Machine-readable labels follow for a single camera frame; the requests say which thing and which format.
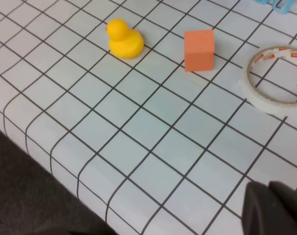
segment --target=blue plastic object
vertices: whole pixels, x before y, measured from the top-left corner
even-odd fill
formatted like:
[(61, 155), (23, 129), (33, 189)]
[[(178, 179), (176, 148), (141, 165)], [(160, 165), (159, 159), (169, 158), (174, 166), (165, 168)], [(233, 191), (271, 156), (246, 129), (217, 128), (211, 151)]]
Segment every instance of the blue plastic object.
[[(267, 4), (270, 0), (254, 0), (254, 1), (260, 4)], [(282, 14), (289, 13), (291, 6), (293, 4), (293, 0), (286, 0), (286, 3), (281, 8), (277, 8), (278, 2), (279, 2), (278, 0), (274, 0), (274, 4), (272, 5), (273, 10)]]

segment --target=duck head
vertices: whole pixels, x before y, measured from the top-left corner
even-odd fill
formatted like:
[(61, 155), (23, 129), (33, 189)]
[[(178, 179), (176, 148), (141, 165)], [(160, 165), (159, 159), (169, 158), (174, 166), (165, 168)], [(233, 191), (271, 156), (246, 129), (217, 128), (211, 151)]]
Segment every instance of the duck head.
[(107, 24), (106, 31), (111, 40), (120, 41), (128, 36), (130, 30), (124, 20), (113, 19)]

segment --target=tape label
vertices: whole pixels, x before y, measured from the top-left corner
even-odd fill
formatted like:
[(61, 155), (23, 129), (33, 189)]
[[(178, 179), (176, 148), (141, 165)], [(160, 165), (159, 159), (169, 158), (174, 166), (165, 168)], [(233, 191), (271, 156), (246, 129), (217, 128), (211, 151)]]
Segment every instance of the tape label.
[(271, 60), (275, 58), (286, 59), (289, 62), (297, 65), (297, 51), (286, 47), (279, 47), (263, 51), (259, 55), (256, 55), (255, 60), (251, 65), (251, 69), (261, 61)]

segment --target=tape roll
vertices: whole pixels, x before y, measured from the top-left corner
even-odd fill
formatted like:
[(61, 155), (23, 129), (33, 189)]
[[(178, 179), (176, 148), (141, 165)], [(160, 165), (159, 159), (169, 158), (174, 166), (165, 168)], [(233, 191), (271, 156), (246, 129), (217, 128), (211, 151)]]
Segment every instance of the tape roll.
[(257, 52), (244, 67), (244, 76), (240, 86), (247, 100), (257, 109), (273, 115), (297, 116), (297, 102), (282, 102), (257, 90), (250, 79), (251, 69), (262, 61), (283, 58), (297, 65), (297, 47), (291, 45), (277, 45)]

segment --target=black object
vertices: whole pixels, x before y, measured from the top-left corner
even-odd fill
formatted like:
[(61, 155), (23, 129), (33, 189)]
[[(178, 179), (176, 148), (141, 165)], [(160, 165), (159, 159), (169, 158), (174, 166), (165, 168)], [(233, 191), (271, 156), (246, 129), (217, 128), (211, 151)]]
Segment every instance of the black object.
[(297, 235), (297, 192), (281, 182), (246, 186), (244, 235)]

